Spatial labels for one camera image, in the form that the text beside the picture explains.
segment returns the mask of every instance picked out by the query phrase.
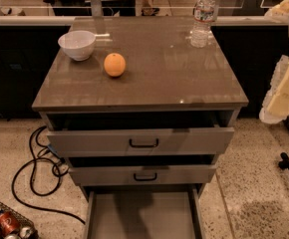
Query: basket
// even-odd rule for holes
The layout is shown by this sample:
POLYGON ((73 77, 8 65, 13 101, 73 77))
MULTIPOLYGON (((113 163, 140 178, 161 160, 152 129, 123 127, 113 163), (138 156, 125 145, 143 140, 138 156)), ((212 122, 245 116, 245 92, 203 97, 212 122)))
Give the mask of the basket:
POLYGON ((35 229, 34 223, 29 220, 28 218, 24 217, 23 215, 21 215, 20 213, 16 212, 15 210, 13 210, 12 208, 8 207, 7 205, 3 204, 2 202, 0 202, 0 211, 10 211, 14 217, 18 220, 18 222, 21 224, 21 227, 25 227, 25 226, 30 226, 35 230, 35 238, 38 238, 38 234, 37 231, 35 229))

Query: white bowl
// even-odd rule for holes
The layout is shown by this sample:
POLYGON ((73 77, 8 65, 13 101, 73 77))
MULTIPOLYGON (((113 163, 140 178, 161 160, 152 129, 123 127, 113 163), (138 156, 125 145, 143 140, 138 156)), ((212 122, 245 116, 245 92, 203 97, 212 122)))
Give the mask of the white bowl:
POLYGON ((96 35, 90 31, 71 31, 58 39, 64 53, 76 61, 87 60, 95 49, 96 35))

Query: clear bottle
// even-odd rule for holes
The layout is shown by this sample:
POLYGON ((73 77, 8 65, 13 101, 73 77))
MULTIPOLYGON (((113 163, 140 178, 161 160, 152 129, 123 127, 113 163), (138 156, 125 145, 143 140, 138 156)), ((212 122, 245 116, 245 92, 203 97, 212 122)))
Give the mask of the clear bottle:
POLYGON ((206 46, 213 21, 215 0, 197 0, 194 9, 194 25, 192 29, 191 45, 197 48, 206 46))

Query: bottle label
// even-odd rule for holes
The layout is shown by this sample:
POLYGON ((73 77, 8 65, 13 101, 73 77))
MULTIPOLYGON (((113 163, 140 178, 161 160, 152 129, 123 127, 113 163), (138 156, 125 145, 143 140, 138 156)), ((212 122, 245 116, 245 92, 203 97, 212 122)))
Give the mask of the bottle label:
POLYGON ((211 22, 213 21, 214 8, 196 7, 194 11, 194 18, 197 21, 211 22))

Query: power cord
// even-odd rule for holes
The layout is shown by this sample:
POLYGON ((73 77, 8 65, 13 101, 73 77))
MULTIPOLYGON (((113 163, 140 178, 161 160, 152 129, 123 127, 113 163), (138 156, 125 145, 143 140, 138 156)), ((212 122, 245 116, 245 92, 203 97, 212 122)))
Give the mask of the power cord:
POLYGON ((49 212, 56 212, 56 213, 61 213, 61 214, 65 214, 68 216, 71 216, 73 218, 78 219, 80 222, 82 222, 83 224, 85 224, 85 221, 83 219, 81 219, 80 217, 78 217, 77 215, 70 213, 70 212, 66 212, 66 211, 62 211, 62 210, 56 210, 56 209, 50 209, 50 208, 44 208, 44 207, 39 207, 39 206, 35 206, 35 205, 31 205, 28 204, 26 202, 24 202, 23 200, 21 200, 15 191, 15 183, 17 180, 18 175, 29 165, 33 165, 33 170, 31 173, 31 178, 30 178, 30 188, 32 190, 32 192, 35 195, 38 196, 48 196, 51 195, 53 193, 55 193, 59 187, 62 184, 62 179, 63 177, 68 173, 68 168, 65 170, 65 172, 61 172, 61 168, 60 166, 62 166, 65 163, 65 160, 60 158, 57 153, 53 150, 51 145, 44 145, 42 143, 39 142, 38 137, 40 135, 40 133, 45 129, 45 126, 41 126, 39 128, 37 128, 30 136, 29 139, 29 148, 32 154, 33 159, 28 161, 27 163, 25 163, 14 175, 13 181, 12 181, 12 193, 13 196, 15 197, 15 199, 20 202, 21 204, 29 207, 29 208, 33 208, 33 209, 37 209, 37 210, 41 210, 41 211, 49 211, 49 212), (35 156, 34 150, 33 150, 33 139, 35 138, 35 142, 38 146, 42 147, 42 149, 38 152, 37 157, 35 156), (45 155, 47 155, 48 153, 52 153, 54 157, 56 157, 58 159, 58 161, 54 161, 53 159, 49 158, 49 157, 44 157, 45 155), (54 176, 56 176, 58 178, 58 182, 56 184, 56 186, 54 187, 54 189, 52 189, 51 191, 47 192, 47 193, 39 193, 37 192, 37 190, 35 190, 34 188, 34 182, 35 182, 35 176, 36 176, 36 170, 37 170, 37 164, 38 162, 48 162, 51 163, 52 166, 52 173, 54 176))

